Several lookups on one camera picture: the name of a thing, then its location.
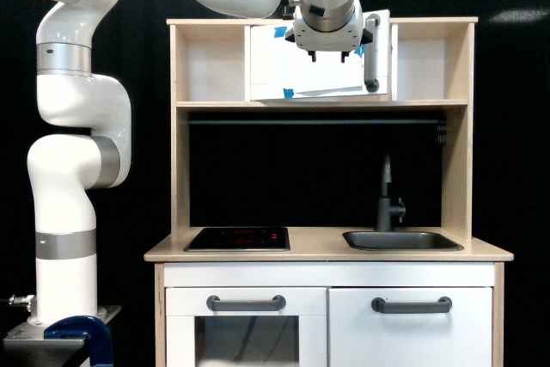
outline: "faucet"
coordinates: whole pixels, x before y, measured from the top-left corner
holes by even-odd
[[[398,205],[392,205],[392,199],[388,196],[388,184],[392,181],[392,171],[389,161],[389,155],[384,157],[384,165],[382,167],[382,190],[378,199],[378,218],[376,220],[375,231],[393,231],[392,217],[399,217],[399,222],[403,222],[406,208],[405,204],[399,198]]]

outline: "gray handle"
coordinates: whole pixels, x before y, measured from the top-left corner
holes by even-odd
[[[448,297],[441,297],[435,303],[386,303],[383,298],[377,297],[370,306],[382,314],[429,314],[448,313],[453,302]]]
[[[210,296],[206,306],[211,311],[280,311],[286,305],[283,296],[275,296],[272,300],[220,300],[220,297]]]

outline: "wooden side panel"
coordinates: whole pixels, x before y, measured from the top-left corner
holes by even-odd
[[[492,288],[492,367],[504,366],[504,262],[495,262]]]
[[[156,367],[166,367],[166,304],[164,264],[155,263],[155,361]]]
[[[189,228],[189,125],[187,118],[189,113],[178,109],[175,122],[175,162],[173,165],[172,187],[175,188],[175,196],[172,200],[172,214],[175,222],[172,222],[172,237],[179,239],[183,232]]]
[[[474,92],[474,24],[445,41],[445,99],[468,99]]]
[[[170,74],[174,104],[189,101],[188,41],[176,27],[170,27]]]
[[[472,237],[472,106],[447,111],[443,147],[442,227]]]

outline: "sink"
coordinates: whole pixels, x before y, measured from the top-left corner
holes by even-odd
[[[351,231],[344,238],[350,247],[369,251],[426,250],[460,251],[464,247],[434,232],[412,231]]]

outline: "stovetop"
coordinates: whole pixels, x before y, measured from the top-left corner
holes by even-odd
[[[210,227],[202,229],[184,251],[289,251],[285,227]]]

